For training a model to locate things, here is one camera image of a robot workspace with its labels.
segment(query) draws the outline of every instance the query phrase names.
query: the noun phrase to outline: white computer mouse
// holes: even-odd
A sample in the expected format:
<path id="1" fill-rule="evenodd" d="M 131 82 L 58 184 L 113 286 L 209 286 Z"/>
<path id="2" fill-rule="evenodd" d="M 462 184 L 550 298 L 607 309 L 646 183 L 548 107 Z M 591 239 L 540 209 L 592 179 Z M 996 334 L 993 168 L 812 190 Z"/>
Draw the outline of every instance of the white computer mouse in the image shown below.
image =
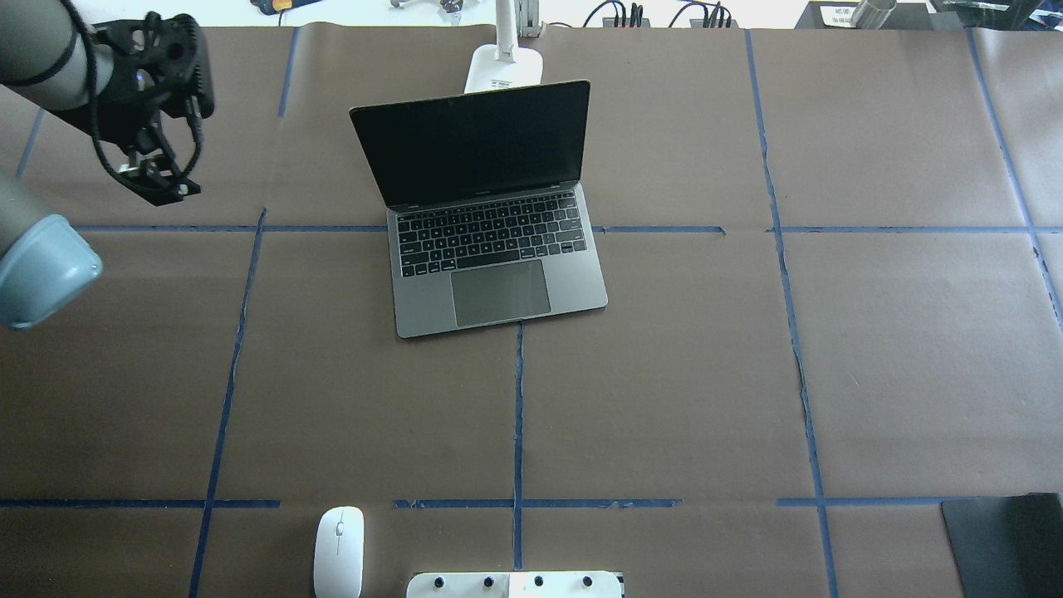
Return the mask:
<path id="1" fill-rule="evenodd" d="M 321 516 L 314 548 L 314 594 L 358 598 L 366 520 L 356 507 L 337 507 Z"/>

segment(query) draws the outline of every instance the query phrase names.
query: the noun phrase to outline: black laptop screen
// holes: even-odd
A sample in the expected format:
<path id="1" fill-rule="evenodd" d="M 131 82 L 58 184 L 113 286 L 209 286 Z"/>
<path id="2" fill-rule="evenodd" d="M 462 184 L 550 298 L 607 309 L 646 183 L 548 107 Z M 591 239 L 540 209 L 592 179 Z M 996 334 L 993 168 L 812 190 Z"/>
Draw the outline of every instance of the black laptop screen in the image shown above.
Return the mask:
<path id="1" fill-rule="evenodd" d="M 389 206 L 576 181 L 590 83 L 574 81 L 351 108 Z"/>

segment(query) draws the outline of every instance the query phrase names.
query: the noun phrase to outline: white floor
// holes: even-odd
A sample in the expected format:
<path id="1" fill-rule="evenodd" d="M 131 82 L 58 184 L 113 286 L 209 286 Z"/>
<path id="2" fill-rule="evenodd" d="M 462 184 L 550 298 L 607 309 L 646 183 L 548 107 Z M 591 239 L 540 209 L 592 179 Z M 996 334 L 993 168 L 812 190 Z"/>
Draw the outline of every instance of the white floor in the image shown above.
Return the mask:
<path id="1" fill-rule="evenodd" d="M 561 21 L 579 27 L 600 0 L 541 0 L 543 22 Z M 267 17 L 249 0 L 75 0 L 89 22 L 113 19 L 141 18 L 148 11 L 171 17 L 188 13 L 203 25 L 300 25 L 314 21 L 330 21 L 352 25 L 453 25 L 453 19 L 439 7 L 438 0 L 409 0 L 403 7 L 391 6 L 389 0 L 320 0 L 316 4 L 292 10 L 281 18 Z M 644 18 L 653 27 L 667 27 L 681 0 L 645 0 Z M 724 0 L 735 19 L 748 29 L 792 29 L 804 11 L 806 0 Z M 689 8 L 676 21 L 676 27 L 689 27 L 688 18 L 699 15 Z M 612 15 L 604 7 L 592 19 L 601 27 L 603 16 Z M 459 24 L 493 23 L 494 0 L 465 0 Z"/>

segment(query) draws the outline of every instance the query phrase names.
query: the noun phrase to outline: open laptop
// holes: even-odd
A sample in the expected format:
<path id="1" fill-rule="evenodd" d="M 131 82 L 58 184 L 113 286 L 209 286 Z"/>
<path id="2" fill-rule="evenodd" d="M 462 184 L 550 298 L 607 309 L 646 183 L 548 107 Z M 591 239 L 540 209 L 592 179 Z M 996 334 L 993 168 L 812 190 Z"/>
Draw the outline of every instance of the open laptop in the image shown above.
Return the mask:
<path id="1" fill-rule="evenodd" d="M 590 83 L 354 107 L 399 337 L 603 308 L 579 173 Z"/>

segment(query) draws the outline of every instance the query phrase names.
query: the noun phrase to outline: keyboard key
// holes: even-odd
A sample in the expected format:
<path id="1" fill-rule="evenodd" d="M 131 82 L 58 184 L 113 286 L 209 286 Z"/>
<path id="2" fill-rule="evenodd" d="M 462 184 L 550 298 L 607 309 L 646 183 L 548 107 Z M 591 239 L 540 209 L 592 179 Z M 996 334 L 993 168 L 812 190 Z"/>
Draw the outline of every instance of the keyboard key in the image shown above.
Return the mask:
<path id="1" fill-rule="evenodd" d="M 409 255 L 403 255 L 402 256 L 402 264 L 403 266 L 412 266 L 412 264 L 416 264 L 416 263 L 423 263 L 424 261 L 427 261 L 427 260 L 428 260 L 428 253 L 426 251 L 422 252 L 422 253 L 411 253 Z"/>
<path id="2" fill-rule="evenodd" d="M 520 259 L 521 255 L 516 249 L 511 251 L 501 251 L 499 253 L 490 253 L 488 255 L 470 255 L 469 257 L 462 257 L 458 259 L 459 268 L 474 268 L 476 266 L 487 266 L 488 263 L 501 263 L 503 261 L 513 261 Z"/>
<path id="3" fill-rule="evenodd" d="M 558 241 L 576 240 L 577 238 L 584 238 L 583 229 L 576 228 L 574 230 L 561 230 L 557 233 Z"/>

